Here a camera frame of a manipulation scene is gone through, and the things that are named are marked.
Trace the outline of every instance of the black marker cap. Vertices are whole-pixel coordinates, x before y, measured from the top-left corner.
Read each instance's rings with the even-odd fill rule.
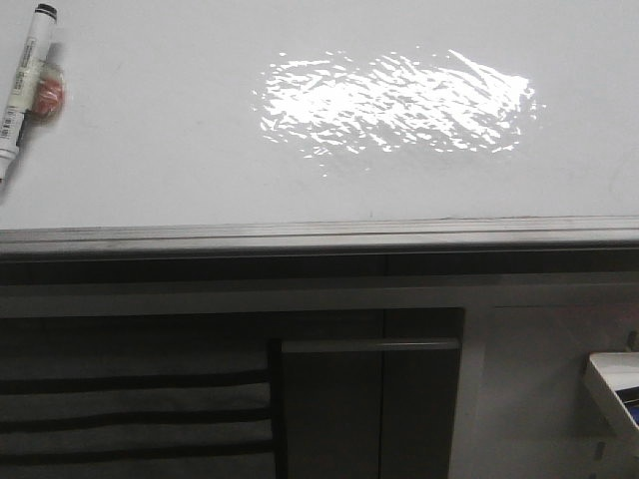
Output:
[[[46,3],[39,4],[36,7],[36,13],[44,13],[45,15],[49,15],[55,21],[58,21],[58,11],[51,5],[47,5]]]

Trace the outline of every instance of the marker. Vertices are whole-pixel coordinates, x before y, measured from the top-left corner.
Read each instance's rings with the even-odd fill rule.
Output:
[[[40,74],[49,53],[57,16],[56,9],[44,3],[39,4],[33,14],[7,108],[0,123],[0,182],[20,151],[26,115],[31,110],[38,91]]]

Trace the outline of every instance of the whiteboard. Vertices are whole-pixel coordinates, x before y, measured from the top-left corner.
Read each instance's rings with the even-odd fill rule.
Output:
[[[67,103],[0,230],[639,214],[638,2],[52,4]]]

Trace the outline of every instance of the whiteboard marker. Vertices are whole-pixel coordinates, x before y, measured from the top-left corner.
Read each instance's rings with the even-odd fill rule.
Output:
[[[56,20],[57,11],[52,6],[41,3],[36,7],[7,108],[0,123],[0,182],[20,151],[26,114],[31,110],[38,91],[40,74],[49,53]]]

